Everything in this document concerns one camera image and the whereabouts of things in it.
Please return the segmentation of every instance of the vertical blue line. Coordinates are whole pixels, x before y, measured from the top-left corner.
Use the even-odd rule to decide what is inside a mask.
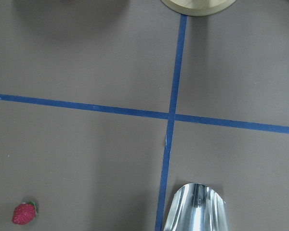
[[[155,231],[161,231],[162,224],[163,224],[165,196],[166,196],[166,188],[167,188],[169,161],[170,161],[170,153],[171,153],[171,145],[172,145],[172,135],[173,135],[173,128],[174,128],[174,120],[175,120],[175,111],[176,111],[177,100],[178,100],[186,21],[187,21],[187,16],[181,14],[179,35],[178,35],[178,42],[177,42],[177,52],[175,56],[174,71],[173,71],[173,81],[172,81],[171,98],[170,98],[170,105],[169,105],[168,122],[167,122],[166,146],[164,149],[162,172],[161,172],[161,177],[160,177],[160,188],[159,188],[159,194],[158,194],[158,209],[157,209],[157,214],[156,214]]]

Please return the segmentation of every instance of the red strawberry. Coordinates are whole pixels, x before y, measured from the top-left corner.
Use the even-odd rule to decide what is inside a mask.
[[[36,206],[33,202],[22,203],[15,208],[12,222],[14,224],[26,225],[33,220],[36,214]]]

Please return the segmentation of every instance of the shiny metal cup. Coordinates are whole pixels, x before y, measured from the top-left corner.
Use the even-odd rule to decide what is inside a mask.
[[[164,231],[228,231],[225,202],[208,186],[186,184],[174,195]]]

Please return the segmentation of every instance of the white round base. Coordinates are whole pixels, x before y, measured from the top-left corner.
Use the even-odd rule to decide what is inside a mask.
[[[172,10],[190,15],[205,16],[222,11],[236,0],[161,0]]]

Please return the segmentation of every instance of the blue tape strip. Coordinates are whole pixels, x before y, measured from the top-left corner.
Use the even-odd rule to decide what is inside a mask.
[[[179,35],[178,35],[178,42],[177,42],[177,52],[176,52],[176,57],[175,57],[173,81],[172,81],[172,89],[171,89],[171,99],[170,99],[170,105],[169,105],[167,131],[166,131],[166,145],[164,149],[162,172],[161,172],[161,177],[160,177],[160,188],[159,188],[159,195],[158,195],[158,208],[157,208],[157,214],[156,214],[155,231],[161,231],[162,224],[163,224],[167,179],[168,179],[168,171],[169,171],[169,161],[170,161],[172,135],[173,135],[174,121],[175,121],[175,111],[176,111],[177,100],[178,100],[186,20],[187,20],[187,16],[181,14]]]
[[[30,97],[3,95],[3,94],[0,94],[0,100],[20,102],[20,103],[32,103],[32,104],[54,106],[54,107],[65,107],[65,108],[73,108],[73,109],[96,111],[96,112],[106,112],[106,113],[114,113],[114,114],[130,115],[130,116],[132,115],[132,116],[142,116],[142,117],[157,118],[157,119],[168,119],[168,113],[164,113],[164,112],[153,112],[153,111],[137,110],[137,109],[129,109],[129,108],[121,108],[121,107],[109,107],[109,106],[102,106],[102,105],[95,105],[95,104],[46,100],[46,99],[39,99],[39,98],[30,98]]]
[[[199,116],[192,116],[192,115],[179,115],[179,114],[176,114],[175,120],[183,121],[183,122],[198,123],[198,124],[209,124],[209,125],[217,125],[217,126],[224,126],[224,127],[244,128],[244,129],[251,129],[251,130],[289,134],[289,127],[279,126],[279,125],[259,124],[259,123],[207,118],[207,117],[199,117]]]

